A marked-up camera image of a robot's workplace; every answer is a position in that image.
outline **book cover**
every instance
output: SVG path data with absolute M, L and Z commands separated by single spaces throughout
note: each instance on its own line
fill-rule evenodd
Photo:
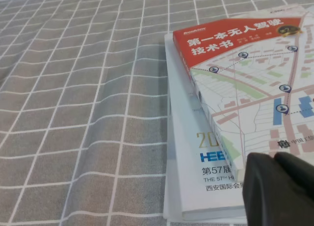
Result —
M 182 73 L 172 34 L 165 36 L 165 47 L 171 101 L 165 198 L 172 204 L 180 202 L 182 220 L 223 218 L 215 222 L 232 222 L 226 218 L 245 216 L 243 183 L 234 181 L 188 76 Z M 174 188 L 179 196 L 167 192 Z M 173 211 L 167 205 L 165 209 L 166 214 Z
M 313 19 L 294 5 L 173 33 L 237 181 L 250 152 L 286 151 L 314 162 Z

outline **red cover section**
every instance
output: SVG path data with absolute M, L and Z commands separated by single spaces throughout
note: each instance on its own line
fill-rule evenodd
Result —
M 282 36 L 279 28 L 299 26 L 300 21 L 300 18 L 222 19 L 174 31 L 173 39 L 190 76 L 189 68 L 239 46 Z

